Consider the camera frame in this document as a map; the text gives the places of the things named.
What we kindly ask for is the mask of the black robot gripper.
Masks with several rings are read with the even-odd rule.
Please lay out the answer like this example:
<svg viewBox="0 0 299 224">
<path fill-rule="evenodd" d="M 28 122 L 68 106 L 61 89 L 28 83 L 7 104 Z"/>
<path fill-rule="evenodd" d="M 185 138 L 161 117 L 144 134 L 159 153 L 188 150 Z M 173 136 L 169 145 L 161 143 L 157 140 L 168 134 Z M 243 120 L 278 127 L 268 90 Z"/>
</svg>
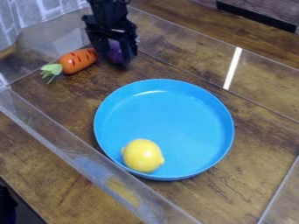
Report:
<svg viewBox="0 0 299 224">
<path fill-rule="evenodd" d="M 96 52 L 105 58 L 108 38 L 120 39 L 121 64 L 127 66 L 137 55 L 136 25 L 127 18 L 131 0 L 87 0 L 92 13 L 84 15 L 85 32 Z"/>
</svg>

